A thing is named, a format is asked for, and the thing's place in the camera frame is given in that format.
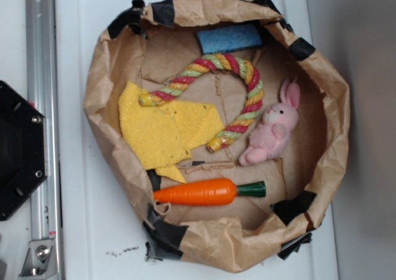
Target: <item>rope toy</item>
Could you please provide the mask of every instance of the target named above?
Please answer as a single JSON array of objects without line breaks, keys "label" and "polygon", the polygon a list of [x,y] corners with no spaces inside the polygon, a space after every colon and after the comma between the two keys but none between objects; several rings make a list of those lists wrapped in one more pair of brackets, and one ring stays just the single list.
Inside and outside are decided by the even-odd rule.
[{"label": "rope toy", "polygon": [[264,97],[263,83],[259,71],[248,60],[234,57],[231,54],[216,53],[204,55],[196,59],[180,74],[177,75],[166,87],[143,94],[139,102],[144,107],[163,105],[180,96],[197,77],[208,71],[226,69],[239,75],[247,85],[247,100],[241,114],[222,132],[218,133],[208,144],[210,152],[223,149],[234,143],[259,115]]}]

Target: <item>brown paper bag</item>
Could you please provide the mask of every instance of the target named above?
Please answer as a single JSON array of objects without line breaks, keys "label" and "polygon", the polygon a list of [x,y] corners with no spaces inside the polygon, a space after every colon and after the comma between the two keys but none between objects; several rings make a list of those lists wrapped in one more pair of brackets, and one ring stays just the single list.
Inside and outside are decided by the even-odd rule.
[{"label": "brown paper bag", "polygon": [[[121,136],[118,98],[126,82],[157,90],[201,56],[196,31],[251,21],[261,26],[264,47],[233,54],[251,60],[259,70],[263,110],[278,102],[284,79],[297,78],[300,120],[291,141],[279,159],[241,167],[237,160],[253,124],[227,149],[211,154],[198,147],[192,159],[178,167],[188,182],[226,177],[239,185],[264,180],[267,197],[238,198],[213,208],[154,204],[153,189],[177,184],[146,172]],[[190,86],[195,90],[186,90],[178,99],[213,103],[226,125],[239,115],[246,99],[240,80],[207,73]],[[84,109],[103,155],[147,231],[148,256],[231,272],[248,269],[318,228],[345,173],[349,88],[325,57],[294,34],[270,0],[167,0],[148,6],[134,1],[134,7],[100,36]]]}]

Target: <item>stuffed bunny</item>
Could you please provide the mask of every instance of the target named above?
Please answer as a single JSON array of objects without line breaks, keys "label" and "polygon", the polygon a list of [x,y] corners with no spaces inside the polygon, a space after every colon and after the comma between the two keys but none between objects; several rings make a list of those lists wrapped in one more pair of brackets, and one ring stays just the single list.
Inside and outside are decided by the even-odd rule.
[{"label": "stuffed bunny", "polygon": [[275,159],[285,149],[298,122],[300,90],[287,79],[280,88],[280,103],[266,109],[262,122],[249,135],[249,147],[239,157],[243,166]]}]

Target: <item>yellow fabric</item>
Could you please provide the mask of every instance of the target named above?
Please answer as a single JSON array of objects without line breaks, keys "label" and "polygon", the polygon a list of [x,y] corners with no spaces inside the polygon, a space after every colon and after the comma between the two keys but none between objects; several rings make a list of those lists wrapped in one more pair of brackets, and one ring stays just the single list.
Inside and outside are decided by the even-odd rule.
[{"label": "yellow fabric", "polygon": [[139,96],[148,91],[127,83],[121,94],[119,122],[123,138],[144,169],[186,183],[175,164],[191,158],[191,149],[207,144],[224,125],[210,103],[174,100],[160,107],[142,107]]}]

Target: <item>toy carrot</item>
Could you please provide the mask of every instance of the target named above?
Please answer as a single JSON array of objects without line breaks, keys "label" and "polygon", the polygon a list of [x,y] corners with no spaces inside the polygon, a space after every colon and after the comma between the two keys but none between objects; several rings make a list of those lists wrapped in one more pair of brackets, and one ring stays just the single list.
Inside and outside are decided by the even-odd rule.
[{"label": "toy carrot", "polygon": [[230,179],[218,178],[154,191],[154,200],[191,206],[219,206],[230,204],[236,196],[265,195],[264,181],[236,186]]}]

